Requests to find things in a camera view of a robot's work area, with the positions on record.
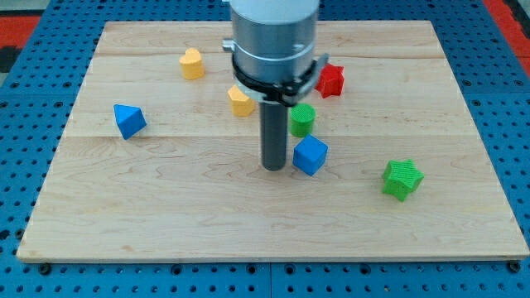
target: blue cube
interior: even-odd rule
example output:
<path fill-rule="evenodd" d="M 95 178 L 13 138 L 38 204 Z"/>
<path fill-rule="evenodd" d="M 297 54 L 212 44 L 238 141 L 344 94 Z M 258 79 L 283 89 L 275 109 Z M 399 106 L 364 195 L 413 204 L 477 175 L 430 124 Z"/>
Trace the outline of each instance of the blue cube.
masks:
<path fill-rule="evenodd" d="M 295 147 L 292 164 L 307 175 L 314 175 L 324 165 L 328 146 L 321 140 L 307 135 Z"/>
<path fill-rule="evenodd" d="M 147 125 L 142 110 L 137 107 L 114 104 L 114 117 L 125 140 L 128 140 Z"/>

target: toy block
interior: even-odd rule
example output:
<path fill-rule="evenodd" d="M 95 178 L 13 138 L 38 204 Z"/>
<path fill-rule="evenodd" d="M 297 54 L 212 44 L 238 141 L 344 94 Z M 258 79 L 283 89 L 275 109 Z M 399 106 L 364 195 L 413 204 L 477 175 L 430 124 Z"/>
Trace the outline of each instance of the toy block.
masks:
<path fill-rule="evenodd" d="M 295 137 L 305 137 L 313 131 L 315 109 L 308 103 L 299 103 L 289 112 L 289 131 Z"/>
<path fill-rule="evenodd" d="M 244 94 L 236 85 L 229 89 L 228 96 L 232 108 L 232 114 L 234 116 L 247 117 L 256 107 L 255 102 L 249 96 Z"/>
<path fill-rule="evenodd" d="M 421 173 L 412 160 L 389 161 L 383 173 L 383 193 L 395 196 L 405 201 L 408 194 L 417 189 L 423 180 Z"/>
<path fill-rule="evenodd" d="M 292 164 L 307 175 L 314 175 L 324 165 L 328 146 L 311 134 L 295 147 Z"/>
<path fill-rule="evenodd" d="M 137 107 L 114 104 L 114 117 L 125 140 L 128 140 L 147 125 L 142 110 Z"/>
<path fill-rule="evenodd" d="M 325 99 L 330 95 L 341 95 L 345 77 L 342 75 L 344 66 L 335 66 L 327 64 L 320 72 L 318 84 L 315 86 L 322 98 Z"/>
<path fill-rule="evenodd" d="M 180 63 L 184 79 L 198 79 L 205 75 L 202 57 L 200 56 L 200 52 L 195 48 L 186 50 L 180 59 Z"/>

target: yellow pentagon block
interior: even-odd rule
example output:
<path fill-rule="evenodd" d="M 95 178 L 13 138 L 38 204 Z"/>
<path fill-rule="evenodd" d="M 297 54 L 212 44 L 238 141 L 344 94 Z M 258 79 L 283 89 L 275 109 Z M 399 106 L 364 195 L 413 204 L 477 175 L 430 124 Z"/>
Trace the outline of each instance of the yellow pentagon block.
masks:
<path fill-rule="evenodd" d="M 232 114 L 239 117 L 247 117 L 255 109 L 254 101 L 241 92 L 238 86 L 234 85 L 228 91 L 228 96 L 230 100 L 230 106 L 232 108 Z"/>
<path fill-rule="evenodd" d="M 202 57 L 197 49 L 189 48 L 179 61 L 184 79 L 198 79 L 205 75 Z"/>

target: black cylinder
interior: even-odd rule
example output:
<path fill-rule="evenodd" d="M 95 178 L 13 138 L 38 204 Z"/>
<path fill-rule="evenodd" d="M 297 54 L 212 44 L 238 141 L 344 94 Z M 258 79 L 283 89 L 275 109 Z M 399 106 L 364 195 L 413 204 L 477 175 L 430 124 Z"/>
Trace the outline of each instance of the black cylinder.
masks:
<path fill-rule="evenodd" d="M 262 165 L 269 171 L 278 171 L 286 160 L 287 107 L 278 103 L 260 103 L 259 118 Z"/>

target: blue pegboard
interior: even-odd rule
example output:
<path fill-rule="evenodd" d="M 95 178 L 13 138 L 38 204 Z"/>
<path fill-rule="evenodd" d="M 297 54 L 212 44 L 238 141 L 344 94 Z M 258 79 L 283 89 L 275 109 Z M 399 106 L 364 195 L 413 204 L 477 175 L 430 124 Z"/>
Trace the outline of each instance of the blue pegboard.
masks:
<path fill-rule="evenodd" d="M 220 0 L 52 0 L 0 88 L 0 296 L 528 296 L 530 262 L 65 265 L 14 254 L 106 21 L 228 21 Z M 530 81 L 481 1 L 320 2 L 323 20 L 430 20 L 530 235 Z"/>

